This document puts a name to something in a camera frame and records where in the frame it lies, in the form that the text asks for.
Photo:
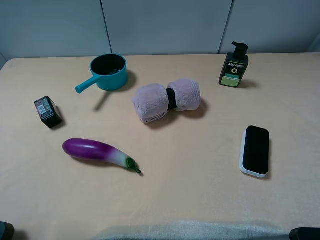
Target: green label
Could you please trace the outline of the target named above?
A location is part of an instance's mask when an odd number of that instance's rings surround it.
[[[221,84],[237,87],[240,82],[240,77],[243,75],[243,72],[246,68],[246,65],[243,63],[228,61],[225,68],[224,76],[221,79]]]

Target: black band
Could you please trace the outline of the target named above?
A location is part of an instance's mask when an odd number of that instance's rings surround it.
[[[168,94],[168,99],[169,99],[169,105],[168,105],[168,110],[170,109],[176,109],[177,102],[176,102],[176,93],[173,91],[172,88],[167,88],[166,89],[166,94]]]

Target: purple eggplant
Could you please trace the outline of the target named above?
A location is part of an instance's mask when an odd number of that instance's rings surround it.
[[[63,143],[62,148],[74,158],[112,163],[141,173],[135,160],[115,147],[99,141],[71,138]]]

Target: pink towel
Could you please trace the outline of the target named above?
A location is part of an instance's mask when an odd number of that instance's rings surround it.
[[[196,110],[201,103],[199,84],[192,79],[171,82],[168,89],[160,84],[139,88],[132,99],[135,111],[143,123],[163,118],[168,109]]]

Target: table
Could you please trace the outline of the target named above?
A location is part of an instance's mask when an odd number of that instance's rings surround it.
[[[264,223],[291,230],[320,222],[320,54],[249,54],[239,88],[218,84],[226,55],[127,56],[116,92],[75,86],[93,57],[10,60],[0,71],[0,220],[32,240],[86,240],[114,226],[174,220]],[[144,125],[131,102],[147,84],[199,82],[196,111]],[[50,130],[34,101],[49,96],[66,123]],[[239,169],[244,130],[270,132],[270,174]],[[144,176],[83,164],[70,138],[108,143]]]

